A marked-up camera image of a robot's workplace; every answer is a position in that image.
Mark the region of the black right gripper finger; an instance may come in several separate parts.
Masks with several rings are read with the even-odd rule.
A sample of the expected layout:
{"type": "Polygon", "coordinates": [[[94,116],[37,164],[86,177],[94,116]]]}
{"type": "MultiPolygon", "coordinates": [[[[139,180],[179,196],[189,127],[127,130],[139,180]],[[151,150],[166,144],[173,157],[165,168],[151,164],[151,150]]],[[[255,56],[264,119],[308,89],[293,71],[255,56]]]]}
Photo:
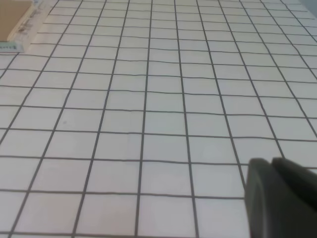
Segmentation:
{"type": "Polygon", "coordinates": [[[245,206],[252,238],[315,238],[317,175],[283,158],[253,158],[245,206]]]}

